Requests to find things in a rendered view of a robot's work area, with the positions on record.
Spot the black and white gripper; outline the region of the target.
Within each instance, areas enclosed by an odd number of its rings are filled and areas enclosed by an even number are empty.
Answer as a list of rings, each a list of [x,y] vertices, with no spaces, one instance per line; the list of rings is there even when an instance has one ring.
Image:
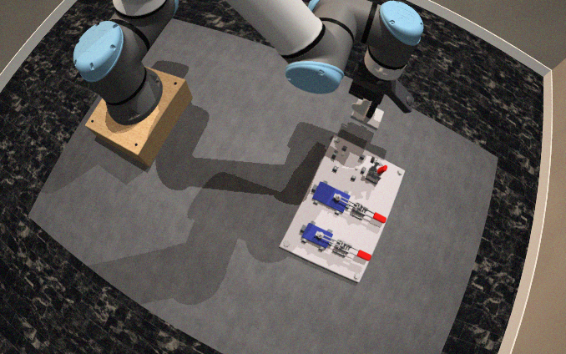
[[[370,121],[372,115],[376,111],[377,105],[381,103],[384,92],[376,85],[377,81],[389,82],[389,80],[380,79],[374,76],[366,67],[363,54],[358,65],[358,70],[351,83],[349,94],[363,100],[361,104],[353,103],[351,107],[364,117],[362,124]],[[361,66],[361,67],[360,67]],[[369,73],[368,73],[369,72]],[[379,79],[379,80],[378,80]],[[364,99],[363,99],[364,98]],[[376,100],[376,101],[375,101]],[[368,105],[369,106],[368,108]],[[368,111],[367,111],[368,110]]]

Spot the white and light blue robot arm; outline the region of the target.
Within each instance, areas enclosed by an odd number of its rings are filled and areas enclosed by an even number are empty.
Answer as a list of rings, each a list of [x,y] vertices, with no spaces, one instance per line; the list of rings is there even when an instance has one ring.
[[[397,80],[419,44],[423,22],[405,3],[367,0],[225,0],[288,63],[286,78],[314,94],[335,91],[354,41],[368,45],[364,58],[376,85],[404,113],[414,98]],[[110,117],[132,125],[157,107],[163,84],[142,60],[173,18],[179,0],[113,0],[115,13],[79,39],[73,62],[104,99]],[[394,80],[395,79],[395,80]]]

